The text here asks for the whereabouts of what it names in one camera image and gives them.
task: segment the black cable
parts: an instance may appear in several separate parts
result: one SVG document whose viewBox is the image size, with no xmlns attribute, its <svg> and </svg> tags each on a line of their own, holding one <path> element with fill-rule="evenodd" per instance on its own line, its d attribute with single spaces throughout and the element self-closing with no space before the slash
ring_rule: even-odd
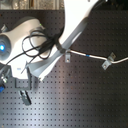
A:
<svg viewBox="0 0 128 128">
<path fill-rule="evenodd" d="M 46 41 L 42 42 L 41 45 L 34 47 L 33 44 L 32 44 L 32 42 L 31 42 L 31 38 L 32 38 L 32 37 L 45 37 L 45 38 L 46 38 Z M 32 31 L 32 32 L 30 33 L 30 35 L 27 36 L 27 37 L 25 37 L 25 38 L 23 39 L 23 41 L 22 41 L 22 50 L 23 50 L 23 52 L 22 52 L 21 54 L 15 56 L 14 58 L 12 58 L 10 61 L 8 61 L 8 62 L 6 63 L 6 65 L 4 65 L 3 68 L 1 69 L 1 72 L 4 71 L 5 67 L 6 67 L 10 62 L 12 62 L 12 61 L 15 60 L 16 58 L 18 58 L 18 57 L 20 57 L 20 56 L 22 56 L 22 55 L 24 55 L 24 54 L 25 54 L 26 56 L 28 56 L 28 57 L 31 57 L 32 59 L 31 59 L 31 61 L 30 61 L 29 63 L 26 64 L 26 66 L 25 66 L 25 68 L 23 69 L 23 71 L 28 67 L 28 64 L 30 64 L 36 57 L 40 57 L 42 60 L 45 60 L 45 59 L 49 58 L 49 56 L 50 56 L 50 54 L 51 54 L 51 50 L 52 50 L 53 46 L 56 44 L 55 38 L 58 38 L 58 36 L 55 35 L 54 37 L 49 37 L 49 36 L 47 36 L 46 33 L 44 33 L 43 31 L 40 31 L 40 30 L 34 30 L 34 31 Z M 29 39 L 29 43 L 30 43 L 30 45 L 32 46 L 32 48 L 29 49 L 29 50 L 27 50 L 27 51 L 25 51 L 24 48 L 23 48 L 23 43 L 24 43 L 24 41 L 25 41 L 26 39 Z M 36 55 L 29 55 L 27 52 L 30 52 L 30 51 L 32 51 L 32 50 L 37 50 L 39 53 L 36 54 Z M 41 57 L 41 54 L 45 53 L 46 51 L 49 51 L 48 56 L 45 57 L 45 58 Z"/>
</svg>

